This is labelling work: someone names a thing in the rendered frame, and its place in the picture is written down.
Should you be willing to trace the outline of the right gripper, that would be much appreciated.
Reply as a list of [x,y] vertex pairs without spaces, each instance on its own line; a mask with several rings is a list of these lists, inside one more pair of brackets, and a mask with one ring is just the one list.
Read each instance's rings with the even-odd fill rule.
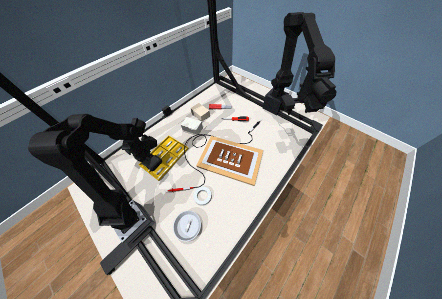
[[146,166],[149,170],[152,172],[155,171],[160,164],[162,163],[162,159],[158,157],[157,155],[153,155],[151,153],[148,153],[146,150],[146,145],[142,145],[142,148],[137,152],[130,152],[129,150],[125,150],[129,155],[131,153],[133,154],[134,158],[137,161],[142,162],[144,166]]

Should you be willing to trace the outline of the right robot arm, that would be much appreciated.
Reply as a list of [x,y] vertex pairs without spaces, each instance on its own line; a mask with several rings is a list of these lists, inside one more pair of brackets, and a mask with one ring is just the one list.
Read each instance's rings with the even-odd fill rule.
[[139,221],[137,213],[123,191],[111,191],[87,162],[84,143],[92,132],[123,140],[122,150],[137,152],[144,144],[151,153],[157,140],[143,135],[145,127],[146,123],[138,118],[133,118],[131,124],[117,124],[89,114],[71,115],[34,134],[28,151],[43,163],[62,170],[94,202],[100,226],[111,226],[125,234]]

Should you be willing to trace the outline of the red and black screwdriver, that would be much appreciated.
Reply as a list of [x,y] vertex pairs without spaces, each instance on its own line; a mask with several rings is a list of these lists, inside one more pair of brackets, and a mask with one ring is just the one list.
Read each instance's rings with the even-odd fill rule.
[[249,117],[247,117],[247,116],[223,118],[223,119],[231,119],[231,120],[238,120],[238,121],[249,121]]

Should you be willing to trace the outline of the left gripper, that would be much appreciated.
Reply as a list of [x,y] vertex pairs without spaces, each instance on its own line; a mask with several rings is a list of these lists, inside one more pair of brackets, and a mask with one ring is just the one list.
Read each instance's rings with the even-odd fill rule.
[[285,109],[287,109],[288,115],[290,115],[292,109],[295,109],[294,106],[296,103],[301,103],[301,99],[305,94],[307,94],[309,92],[311,94],[313,94],[313,92],[311,90],[305,88],[303,86],[303,84],[300,84],[300,87],[301,87],[300,91],[297,92],[297,95],[298,95],[297,98],[292,98],[291,94],[290,95],[282,95],[280,98],[280,101],[281,101],[283,107]]

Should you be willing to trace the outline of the white rectangular block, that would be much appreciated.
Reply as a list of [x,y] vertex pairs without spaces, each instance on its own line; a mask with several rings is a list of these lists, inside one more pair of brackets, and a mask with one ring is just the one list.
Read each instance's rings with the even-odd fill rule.
[[198,134],[202,128],[202,121],[195,120],[189,117],[186,117],[183,123],[181,124],[182,130],[187,132]]

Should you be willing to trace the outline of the beige block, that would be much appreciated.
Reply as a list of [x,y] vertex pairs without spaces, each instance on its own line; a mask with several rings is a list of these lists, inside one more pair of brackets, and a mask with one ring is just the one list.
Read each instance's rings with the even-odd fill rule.
[[191,112],[194,116],[196,116],[199,120],[203,121],[210,116],[210,111],[202,106],[200,103],[191,107]]

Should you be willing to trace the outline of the red-handled pliers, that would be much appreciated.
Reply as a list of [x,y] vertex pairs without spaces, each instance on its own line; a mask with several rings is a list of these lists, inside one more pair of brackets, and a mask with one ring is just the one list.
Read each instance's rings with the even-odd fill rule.
[[225,106],[225,105],[222,105],[222,104],[209,104],[209,109],[219,109],[219,110],[221,110],[221,109],[230,109],[231,108],[231,106]]

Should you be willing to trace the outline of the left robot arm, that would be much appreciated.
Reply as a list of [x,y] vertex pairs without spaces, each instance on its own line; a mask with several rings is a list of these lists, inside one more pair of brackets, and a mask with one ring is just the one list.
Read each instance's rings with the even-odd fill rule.
[[[308,67],[306,67],[308,73],[303,86],[312,90],[314,94],[310,92],[305,94],[301,102],[304,103],[308,113],[324,109],[327,102],[336,96],[336,85],[329,80],[334,78],[335,55],[323,42],[315,20],[315,14],[304,12],[288,13],[284,18],[284,32],[286,34],[286,41],[282,64],[280,70],[276,73],[276,77],[271,80],[274,89],[270,95],[280,99],[285,94],[285,87],[289,87],[292,84],[294,75],[291,72],[291,66],[297,38],[303,32],[309,49],[307,57]],[[328,70],[328,72],[321,73],[321,70]]]

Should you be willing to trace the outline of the yellow tray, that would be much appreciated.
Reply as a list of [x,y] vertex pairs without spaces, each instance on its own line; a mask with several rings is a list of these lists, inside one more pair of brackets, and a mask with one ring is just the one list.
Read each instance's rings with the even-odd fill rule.
[[[172,143],[167,147],[166,145],[172,141]],[[151,154],[153,155],[157,155],[161,150],[163,150],[163,152],[158,156],[162,159],[162,163],[160,164],[160,166],[155,170],[155,171],[151,171],[149,170],[146,166],[144,166],[143,164],[139,164],[140,167],[142,167],[145,171],[147,171],[150,175],[152,175],[154,178],[156,178],[158,181],[160,181],[162,179],[162,177],[171,169],[171,167],[180,159],[180,157],[184,154],[184,144],[180,143],[179,141],[177,141],[176,139],[172,138],[171,136],[167,136],[163,142],[161,142],[152,152]],[[177,153],[176,150],[182,147]],[[166,161],[170,158],[173,157],[168,163],[166,163]],[[156,172],[160,169],[163,168],[161,170],[161,172],[157,175]]]

